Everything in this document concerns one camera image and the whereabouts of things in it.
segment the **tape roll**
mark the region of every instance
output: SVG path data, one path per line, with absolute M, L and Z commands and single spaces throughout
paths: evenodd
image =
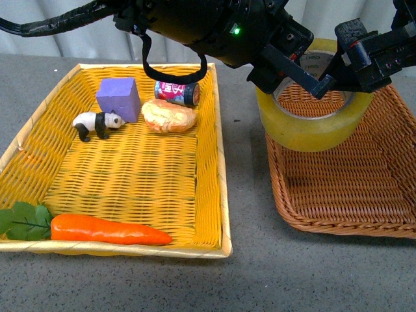
M 336 49 L 334 40 L 315 39 L 300 59 L 300 65 L 319 77 Z M 277 100 L 293 83 L 292 79 L 286 78 L 273 95 L 259 89 L 256 92 L 266 132 L 282 146 L 296 151 L 324 151 L 344 142 L 356 129 L 373 98 L 373 94 L 341 92 L 344 105 L 335 112 L 314 118 L 297 116 L 285 110 Z

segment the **purple block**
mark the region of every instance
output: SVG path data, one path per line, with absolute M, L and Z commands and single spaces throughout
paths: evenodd
M 114 111 L 125 122 L 138 121 L 141 105 L 134 78 L 103 79 L 96 98 L 103 112 Z

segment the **soda can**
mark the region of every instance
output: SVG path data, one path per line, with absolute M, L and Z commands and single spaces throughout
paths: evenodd
M 191 84 L 175 84 L 156 81 L 155 97 L 164 99 L 167 102 L 179 104 L 186 107 L 195 107 L 200 102 L 200 85 L 198 83 Z

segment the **panda toy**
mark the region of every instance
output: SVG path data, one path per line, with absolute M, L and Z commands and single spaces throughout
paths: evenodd
M 96 131 L 97 136 L 101 139 L 109 138 L 109 135 L 105 133 L 105 130 L 117 130 L 125 121 L 120 116 L 112 111 L 107 112 L 83 112 L 78 115 L 72 122 L 72 127 L 78 130 L 79 139 L 83 142 L 89 142 L 90 138 L 86 136 L 90 131 Z

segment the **carrot leaf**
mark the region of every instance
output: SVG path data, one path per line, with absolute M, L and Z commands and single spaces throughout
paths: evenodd
M 0 235 L 8 239 L 40 241 L 51 237 L 52 215 L 43 205 L 17 201 L 11 209 L 0 210 Z

